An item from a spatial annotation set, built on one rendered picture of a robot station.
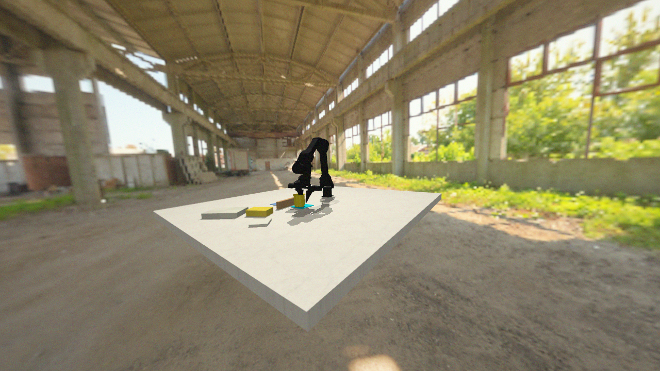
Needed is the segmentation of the yellow cup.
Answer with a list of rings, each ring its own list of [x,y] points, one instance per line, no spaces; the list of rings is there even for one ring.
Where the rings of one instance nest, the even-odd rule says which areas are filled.
[[[298,193],[293,194],[295,207],[303,207],[305,205],[305,195],[306,193],[303,193],[303,195],[299,195]]]

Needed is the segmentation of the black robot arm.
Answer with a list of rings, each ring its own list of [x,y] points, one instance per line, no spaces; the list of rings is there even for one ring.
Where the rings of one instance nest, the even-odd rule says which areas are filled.
[[[327,151],[328,151],[328,140],[321,137],[314,137],[310,145],[306,150],[302,151],[299,154],[299,158],[292,166],[292,171],[295,174],[311,175],[311,162],[314,159],[315,151],[320,153],[320,163],[321,163],[321,178],[320,186],[323,188],[322,197],[332,197],[332,188],[334,184],[332,182],[332,177],[328,175],[328,165],[327,165]],[[330,187],[331,186],[331,187]],[[307,187],[307,179],[297,179],[294,182],[294,188],[302,189]]]

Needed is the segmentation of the yellow rectangular block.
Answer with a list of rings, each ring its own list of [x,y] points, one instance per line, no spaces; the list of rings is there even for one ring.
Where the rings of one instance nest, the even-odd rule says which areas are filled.
[[[267,217],[273,213],[273,207],[252,207],[246,210],[246,216],[263,216]]]

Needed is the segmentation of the brown wooden plank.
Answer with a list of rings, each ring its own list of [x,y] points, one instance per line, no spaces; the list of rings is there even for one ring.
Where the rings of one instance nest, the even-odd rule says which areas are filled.
[[[276,202],[276,209],[282,209],[294,205],[294,197],[290,199],[279,200]]]

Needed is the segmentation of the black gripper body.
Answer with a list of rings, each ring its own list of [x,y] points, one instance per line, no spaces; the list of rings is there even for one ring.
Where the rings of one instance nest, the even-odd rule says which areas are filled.
[[[300,178],[301,179],[304,179],[304,178],[307,179],[307,187],[303,187],[303,189],[307,189],[308,191],[316,191],[316,192],[322,191],[322,187],[320,185],[312,185],[311,186],[311,184],[310,184],[311,175],[300,174]],[[293,189],[294,188],[294,183],[288,184],[288,188]],[[295,188],[295,189],[296,190],[301,190],[299,188]]]

